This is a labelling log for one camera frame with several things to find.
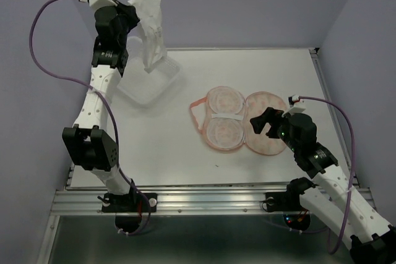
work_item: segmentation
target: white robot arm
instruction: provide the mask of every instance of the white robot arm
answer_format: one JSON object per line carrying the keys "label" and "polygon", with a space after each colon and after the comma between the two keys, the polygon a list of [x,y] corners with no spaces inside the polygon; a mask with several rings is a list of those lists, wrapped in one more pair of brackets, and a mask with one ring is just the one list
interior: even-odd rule
{"label": "white robot arm", "polygon": [[[290,182],[283,197],[279,193],[267,193],[272,204],[286,203],[312,211],[335,233],[342,228],[348,193],[351,192],[348,222],[343,242],[349,248],[355,263],[393,263],[396,261],[396,229],[361,196],[355,187],[348,188],[337,159],[316,139],[316,125],[311,117],[302,114],[305,107],[298,96],[289,98],[290,109],[286,112],[267,108],[264,113],[251,119],[254,132],[259,134],[269,123],[270,138],[280,138],[294,152],[297,165],[305,171],[312,182],[303,177]],[[322,187],[331,197],[328,201],[316,189]]]}
{"label": "white robot arm", "polygon": [[80,0],[95,11],[98,36],[93,48],[90,85],[84,104],[72,128],[62,134],[76,165],[96,175],[113,195],[127,195],[130,183],[118,164],[118,144],[106,133],[108,110],[99,92],[110,104],[124,73],[128,53],[127,34],[139,18],[133,6],[117,0]]}

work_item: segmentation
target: screw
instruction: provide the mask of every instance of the screw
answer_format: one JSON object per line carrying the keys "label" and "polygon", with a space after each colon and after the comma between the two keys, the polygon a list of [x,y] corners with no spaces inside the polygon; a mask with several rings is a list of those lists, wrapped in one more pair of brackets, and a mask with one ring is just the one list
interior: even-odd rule
{"label": "screw", "polygon": [[268,204],[270,206],[275,205],[275,199],[273,197],[268,197],[263,202],[265,202],[266,204]]}
{"label": "screw", "polygon": [[148,202],[150,203],[151,207],[154,207],[155,205],[157,205],[157,200],[155,198],[150,198],[148,200]]}

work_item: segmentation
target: black clamp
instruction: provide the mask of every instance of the black clamp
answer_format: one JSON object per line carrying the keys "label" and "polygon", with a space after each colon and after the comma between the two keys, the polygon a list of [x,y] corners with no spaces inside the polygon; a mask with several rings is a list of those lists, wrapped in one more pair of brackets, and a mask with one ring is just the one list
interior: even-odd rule
{"label": "black clamp", "polygon": [[262,208],[269,212],[275,211],[301,211],[303,207],[299,203],[299,196],[306,190],[315,188],[315,184],[306,177],[293,179],[286,187],[286,192],[266,192],[266,199],[262,202]]}
{"label": "black clamp", "polygon": [[331,165],[338,165],[337,159],[323,145],[317,142],[317,127],[307,114],[283,114],[279,109],[267,108],[260,116],[250,119],[254,133],[260,134],[269,123],[266,133],[269,138],[281,139],[294,153],[297,165],[310,178],[324,173]]}
{"label": "black clamp", "polygon": [[110,171],[118,163],[117,143],[103,129],[65,127],[62,139],[73,163],[85,170]]}
{"label": "black clamp", "polygon": [[113,0],[116,6],[105,6],[95,12],[98,36],[93,46],[92,66],[109,65],[121,76],[128,60],[126,41],[128,33],[140,22],[134,6]]}
{"label": "black clamp", "polygon": [[391,264],[396,262],[396,228],[389,225],[389,231],[373,240],[361,243],[355,235],[352,238],[351,258],[355,263]]}
{"label": "black clamp", "polygon": [[106,193],[103,198],[98,196],[98,199],[102,201],[102,213],[152,213],[157,212],[157,193],[143,193],[148,200],[152,199],[154,202],[148,205],[145,198],[139,195],[131,187],[128,194],[115,195]]}

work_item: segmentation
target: white tabletop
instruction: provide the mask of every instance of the white tabletop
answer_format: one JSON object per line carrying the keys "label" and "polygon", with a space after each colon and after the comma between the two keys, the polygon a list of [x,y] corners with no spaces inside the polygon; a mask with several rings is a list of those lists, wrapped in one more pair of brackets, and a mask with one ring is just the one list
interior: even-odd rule
{"label": "white tabletop", "polygon": [[[307,176],[289,149],[262,156],[246,146],[232,153],[211,149],[197,133],[189,105],[220,85],[245,97],[267,91],[282,97],[299,94],[324,98],[308,49],[170,51],[183,71],[151,108],[132,104],[116,92],[111,105],[119,127],[120,164],[137,185],[214,185],[289,182]],[[347,164],[324,103],[306,102],[318,127],[318,141]],[[111,123],[108,133],[113,135]],[[101,187],[101,182],[75,167],[71,188]]]}

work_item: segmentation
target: plastic container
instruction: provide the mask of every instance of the plastic container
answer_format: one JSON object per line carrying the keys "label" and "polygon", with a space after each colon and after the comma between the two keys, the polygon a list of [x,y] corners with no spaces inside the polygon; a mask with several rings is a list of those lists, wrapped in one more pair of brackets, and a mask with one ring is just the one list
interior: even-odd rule
{"label": "plastic container", "polygon": [[129,37],[127,50],[129,58],[118,88],[137,104],[148,107],[174,82],[181,66],[172,58],[163,57],[148,74],[142,60],[142,40]]}

